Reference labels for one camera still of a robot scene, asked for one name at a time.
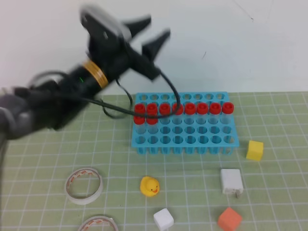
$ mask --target rubber duck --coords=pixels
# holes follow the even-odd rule
[[[159,183],[153,177],[143,177],[140,183],[140,191],[146,196],[155,196],[159,193]]]

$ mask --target red cap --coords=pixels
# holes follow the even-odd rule
[[[159,105],[159,113],[161,115],[168,115],[170,114],[170,105],[168,103],[162,103]]]
[[[210,113],[213,115],[218,115],[221,112],[221,106],[219,103],[212,103],[210,105]]]
[[[155,116],[156,114],[148,113],[149,116]],[[149,125],[154,125],[158,123],[158,119],[151,119],[151,118],[146,118],[146,122]]]
[[[206,103],[198,103],[197,104],[197,113],[200,115],[204,115],[208,112],[208,106]]]
[[[147,114],[154,114],[154,115],[156,115],[157,112],[158,112],[157,105],[155,103],[149,103],[146,106],[146,112],[147,112]]]
[[[145,113],[145,106],[142,103],[138,103],[135,105],[135,112],[144,114]]]
[[[175,111],[175,109],[177,109],[177,103],[174,103],[174,104],[172,105],[172,111],[173,111],[173,112]],[[178,111],[177,111],[175,114],[178,116],[178,115],[181,115],[183,112],[184,112],[184,107],[183,107],[183,105],[181,104],[181,105],[180,105],[180,108],[178,109]]]
[[[145,118],[144,117],[139,117],[139,116],[134,116],[134,123],[137,125],[144,124]]]
[[[185,113],[188,115],[193,115],[196,113],[196,106],[194,103],[185,104]]]
[[[231,102],[225,102],[222,105],[222,112],[224,114],[232,114],[234,111],[234,105]]]

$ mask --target white cube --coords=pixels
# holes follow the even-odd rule
[[[166,208],[154,214],[154,221],[160,231],[166,230],[174,224],[174,219]]]
[[[243,193],[243,182],[239,169],[222,169],[220,171],[222,193]]]

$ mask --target tape roll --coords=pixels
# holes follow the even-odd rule
[[[97,176],[97,178],[100,180],[100,186],[98,187],[97,191],[92,194],[89,197],[86,198],[76,198],[73,197],[70,193],[69,193],[69,188],[71,186],[71,184],[74,182],[74,180],[77,177],[80,177],[82,175],[93,175],[93,176]],[[101,175],[98,173],[97,170],[87,167],[87,168],[81,168],[78,169],[76,171],[74,171],[66,180],[65,185],[64,185],[64,193],[66,194],[67,198],[73,202],[76,205],[87,205],[93,201],[95,201],[102,193],[103,191],[103,179],[101,177]]]
[[[91,225],[98,225],[98,224],[104,225],[107,223],[113,228],[114,231],[119,231],[114,220],[112,218],[108,218],[105,216],[95,216],[89,218],[88,220],[82,223],[78,231],[86,231]]]

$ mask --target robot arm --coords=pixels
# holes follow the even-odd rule
[[[80,15],[90,36],[88,61],[67,74],[60,73],[62,78],[58,82],[37,84],[34,79],[29,88],[15,88],[0,97],[0,131],[7,139],[42,128],[63,128],[88,104],[59,95],[93,99],[128,69],[150,80],[161,74],[153,61],[169,38],[169,30],[144,44],[139,54],[129,42],[151,23],[149,16],[133,23],[120,23],[93,5],[82,7]]]

